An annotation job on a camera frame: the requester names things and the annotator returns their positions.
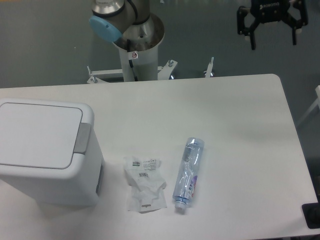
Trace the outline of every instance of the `plastic bottle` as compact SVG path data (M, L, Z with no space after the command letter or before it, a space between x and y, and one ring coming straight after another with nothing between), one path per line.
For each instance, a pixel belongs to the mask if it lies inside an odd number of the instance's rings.
M177 209L184 210L192 202L204 146L199 138L190 137L186 141L172 196Z

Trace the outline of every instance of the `floor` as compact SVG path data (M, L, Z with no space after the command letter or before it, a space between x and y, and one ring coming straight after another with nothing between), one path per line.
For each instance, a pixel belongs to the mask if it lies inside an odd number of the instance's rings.
M279 22L257 28L252 51L237 34L236 16L250 0L151 0L165 26L159 64L177 61L179 79L202 77L213 56L217 77L276 74L296 122L320 85L320 5L306 4L309 24L296 46ZM87 66L121 68L116 48L90 29L91 15L91 0L0 0L0 88L85 84ZM297 132L311 175L320 175L320 116Z

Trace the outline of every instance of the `barcode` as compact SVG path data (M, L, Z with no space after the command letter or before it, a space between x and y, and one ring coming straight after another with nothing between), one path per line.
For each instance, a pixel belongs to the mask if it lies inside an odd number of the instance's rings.
M133 162L132 162L132 166L138 167L138 166L140 166L140 162L138 162L138 161L133 161Z
M140 177L149 177L149 176L148 176L148 173L145 173L145 172L139 173L139 176L140 176Z

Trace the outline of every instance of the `blue joint cover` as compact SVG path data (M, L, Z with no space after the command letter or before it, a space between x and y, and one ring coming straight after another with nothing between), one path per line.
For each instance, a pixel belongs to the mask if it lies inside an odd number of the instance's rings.
M89 19L92 30L103 40L113 43L121 38L122 33L111 23L98 16Z

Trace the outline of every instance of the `white cylinder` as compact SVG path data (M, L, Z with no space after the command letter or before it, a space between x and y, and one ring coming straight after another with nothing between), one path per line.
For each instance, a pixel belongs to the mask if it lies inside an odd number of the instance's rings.
M138 81L158 80L158 46L159 44L151 49L139 51L138 58L132 60L133 69L129 64L128 52L117 46L125 82L134 82L134 73Z

